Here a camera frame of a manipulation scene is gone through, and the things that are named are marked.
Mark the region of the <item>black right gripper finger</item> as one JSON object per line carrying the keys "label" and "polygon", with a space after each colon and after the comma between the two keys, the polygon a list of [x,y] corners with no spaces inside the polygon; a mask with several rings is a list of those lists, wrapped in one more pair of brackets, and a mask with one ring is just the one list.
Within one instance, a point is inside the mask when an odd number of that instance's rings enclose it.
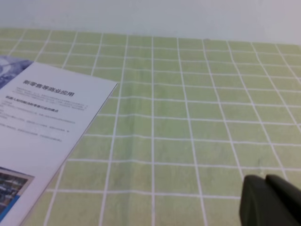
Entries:
{"label": "black right gripper finger", "polygon": [[247,175],[239,218],[242,226],[299,226],[301,190],[277,175]]}

